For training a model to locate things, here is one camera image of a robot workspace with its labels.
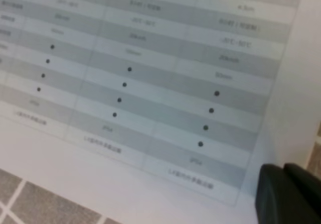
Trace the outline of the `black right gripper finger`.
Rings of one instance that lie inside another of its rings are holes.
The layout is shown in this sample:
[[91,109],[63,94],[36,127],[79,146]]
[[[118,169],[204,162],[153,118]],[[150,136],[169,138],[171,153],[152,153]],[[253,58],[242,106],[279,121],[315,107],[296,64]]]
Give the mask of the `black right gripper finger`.
[[320,223],[320,180],[296,164],[264,164],[255,209],[258,223]]

